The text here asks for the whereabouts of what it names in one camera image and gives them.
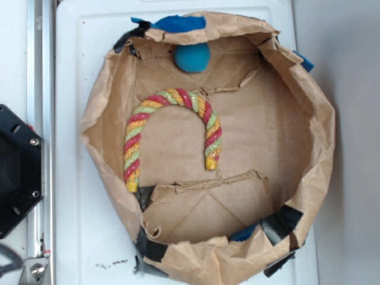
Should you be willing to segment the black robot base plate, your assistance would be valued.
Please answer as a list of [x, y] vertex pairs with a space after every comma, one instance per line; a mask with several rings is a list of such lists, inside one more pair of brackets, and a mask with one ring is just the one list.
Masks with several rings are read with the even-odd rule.
[[1, 239], [42, 199], [42, 139], [1, 104]]

